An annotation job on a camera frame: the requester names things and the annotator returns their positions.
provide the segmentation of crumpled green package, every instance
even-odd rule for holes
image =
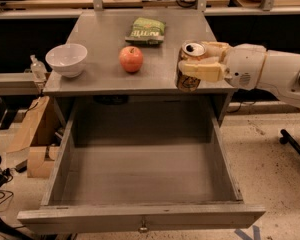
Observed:
[[[164,22],[140,17],[134,21],[131,34],[125,40],[133,44],[161,44],[165,26]]]

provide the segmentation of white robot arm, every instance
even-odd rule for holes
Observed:
[[[242,44],[228,50],[226,80],[234,87],[262,89],[278,100],[300,108],[300,54]]]

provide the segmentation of gray tabletop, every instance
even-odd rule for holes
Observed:
[[[129,45],[125,36],[129,36],[138,17],[164,21],[165,39],[160,46],[140,47],[143,66],[139,72],[130,74],[121,68],[118,56],[120,50]],[[86,11],[67,41],[87,47],[85,70],[75,78],[52,72],[44,93],[50,96],[180,93],[175,85],[176,66],[179,49],[186,40],[215,41],[202,12],[184,9]],[[225,81],[201,81],[197,91],[223,92],[231,88]]]

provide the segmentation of drawer handle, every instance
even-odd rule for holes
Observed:
[[[148,233],[149,229],[147,228],[146,225],[146,220],[144,218],[142,218],[142,222],[141,222],[141,227],[139,228],[139,233]]]

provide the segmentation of spray bottle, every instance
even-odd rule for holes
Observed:
[[[35,82],[45,82],[47,80],[45,73],[47,73],[47,69],[43,62],[39,61],[35,55],[31,55],[30,59],[32,64],[30,65],[31,71],[34,76]]]

